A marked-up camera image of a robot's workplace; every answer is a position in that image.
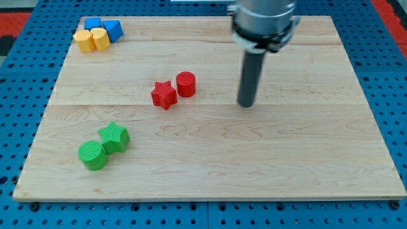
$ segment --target toy block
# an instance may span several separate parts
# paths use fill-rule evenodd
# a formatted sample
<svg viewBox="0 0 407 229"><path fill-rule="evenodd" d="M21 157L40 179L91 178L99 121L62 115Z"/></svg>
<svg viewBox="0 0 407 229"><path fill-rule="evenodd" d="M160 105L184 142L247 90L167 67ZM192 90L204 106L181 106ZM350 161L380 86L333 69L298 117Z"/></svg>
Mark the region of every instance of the toy block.
<svg viewBox="0 0 407 229"><path fill-rule="evenodd" d="M100 18L87 18L85 19L86 30L91 30L93 28L102 28L102 20Z"/></svg>
<svg viewBox="0 0 407 229"><path fill-rule="evenodd" d="M129 142L130 136L125 127L117 126L112 121L107 127L98 130L98 133L108 155L114 152L126 152L126 144Z"/></svg>
<svg viewBox="0 0 407 229"><path fill-rule="evenodd" d="M177 92L171 86L171 81L164 83L155 82L155 88L151 92L151 97L153 98L153 104L155 106L161 106L164 110L176 104L177 101Z"/></svg>
<svg viewBox="0 0 407 229"><path fill-rule="evenodd" d="M116 42L122 35L123 30L121 29L119 20L106 20L102 22L103 27L107 30L110 42Z"/></svg>
<svg viewBox="0 0 407 229"><path fill-rule="evenodd" d="M107 50L110 47L109 36L107 31L103 28L93 28L90 33L93 35L93 41L95 42L98 51Z"/></svg>
<svg viewBox="0 0 407 229"><path fill-rule="evenodd" d="M90 171L102 169L107 163L107 155L97 141L87 141L78 150L78 157Z"/></svg>
<svg viewBox="0 0 407 229"><path fill-rule="evenodd" d="M181 72L176 77L178 94L181 97L191 97L195 94L195 75L191 72Z"/></svg>
<svg viewBox="0 0 407 229"><path fill-rule="evenodd" d="M95 50L96 45L93 36L88 30L78 31L74 34L74 39L78 44L81 53L90 53Z"/></svg>

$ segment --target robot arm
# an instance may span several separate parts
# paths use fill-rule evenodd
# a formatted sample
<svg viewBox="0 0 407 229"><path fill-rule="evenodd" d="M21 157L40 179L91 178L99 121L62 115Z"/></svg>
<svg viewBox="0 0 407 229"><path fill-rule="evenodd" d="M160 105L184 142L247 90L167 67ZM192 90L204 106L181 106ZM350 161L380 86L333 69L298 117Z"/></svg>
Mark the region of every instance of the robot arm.
<svg viewBox="0 0 407 229"><path fill-rule="evenodd" d="M293 36L300 21L292 19L295 6L296 0L238 0L229 6L233 38L245 50L238 94L242 107L254 104L265 53L278 52Z"/></svg>

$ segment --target blue block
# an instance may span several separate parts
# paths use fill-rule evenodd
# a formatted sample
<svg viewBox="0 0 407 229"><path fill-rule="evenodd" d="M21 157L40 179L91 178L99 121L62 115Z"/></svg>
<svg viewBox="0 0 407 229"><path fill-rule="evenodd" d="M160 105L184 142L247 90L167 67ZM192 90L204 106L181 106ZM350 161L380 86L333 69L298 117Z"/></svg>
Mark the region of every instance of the blue block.
<svg viewBox="0 0 407 229"><path fill-rule="evenodd" d="M106 20L102 23L105 30L107 30L107 35L109 35L110 42L116 42L123 35L123 30L121 29L119 20Z"/></svg>
<svg viewBox="0 0 407 229"><path fill-rule="evenodd" d="M102 20L100 18L87 18L85 19L85 26L86 30L91 30L93 28L100 27L102 28Z"/></svg>

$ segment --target green cylinder block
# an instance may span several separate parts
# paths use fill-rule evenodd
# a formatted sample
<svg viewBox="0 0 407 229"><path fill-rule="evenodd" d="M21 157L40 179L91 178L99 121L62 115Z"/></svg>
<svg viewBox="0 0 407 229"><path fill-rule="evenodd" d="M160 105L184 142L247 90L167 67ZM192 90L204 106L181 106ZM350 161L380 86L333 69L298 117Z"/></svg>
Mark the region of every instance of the green cylinder block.
<svg viewBox="0 0 407 229"><path fill-rule="evenodd" d="M97 141L87 141L78 150L78 157L88 170L102 169L107 163L107 154Z"/></svg>

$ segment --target yellow cylinder block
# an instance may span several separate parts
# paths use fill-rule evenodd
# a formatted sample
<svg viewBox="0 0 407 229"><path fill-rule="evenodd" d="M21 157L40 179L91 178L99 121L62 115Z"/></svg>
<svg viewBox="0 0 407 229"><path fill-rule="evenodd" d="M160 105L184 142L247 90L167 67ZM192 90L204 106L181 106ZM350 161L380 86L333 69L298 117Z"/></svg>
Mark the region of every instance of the yellow cylinder block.
<svg viewBox="0 0 407 229"><path fill-rule="evenodd" d="M92 33L88 30L78 31L74 34L74 39L78 44L81 53L90 53L95 50L96 45L93 41Z"/></svg>
<svg viewBox="0 0 407 229"><path fill-rule="evenodd" d="M110 47L109 35L107 31L103 28L93 28L90 30L90 33L93 34L93 40L95 41L96 48L99 51L107 50Z"/></svg>

